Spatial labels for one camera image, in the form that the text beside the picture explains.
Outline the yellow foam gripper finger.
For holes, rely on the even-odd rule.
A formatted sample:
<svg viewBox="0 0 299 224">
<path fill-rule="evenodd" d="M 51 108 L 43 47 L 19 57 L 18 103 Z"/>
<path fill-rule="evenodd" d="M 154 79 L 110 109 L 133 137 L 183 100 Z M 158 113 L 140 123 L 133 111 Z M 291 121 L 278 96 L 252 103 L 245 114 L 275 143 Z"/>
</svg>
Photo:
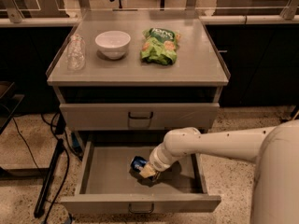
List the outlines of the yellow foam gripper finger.
<svg viewBox="0 0 299 224">
<path fill-rule="evenodd" d="M 156 176 L 157 171 L 154 169 L 154 167 L 148 162 L 143 167 L 139 169 L 139 174 L 144 178 L 149 178 Z"/>
</svg>

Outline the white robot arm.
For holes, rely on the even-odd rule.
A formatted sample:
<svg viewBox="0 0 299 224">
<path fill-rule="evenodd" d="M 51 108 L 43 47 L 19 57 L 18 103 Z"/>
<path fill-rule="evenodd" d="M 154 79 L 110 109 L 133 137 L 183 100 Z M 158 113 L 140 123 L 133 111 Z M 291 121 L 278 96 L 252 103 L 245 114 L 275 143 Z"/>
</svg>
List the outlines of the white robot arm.
<svg viewBox="0 0 299 224">
<path fill-rule="evenodd" d="M 256 164 L 250 224 L 299 224 L 299 120 L 275 127 L 200 133 L 175 129 L 140 169 L 156 176 L 187 155 L 207 154 Z"/>
</svg>

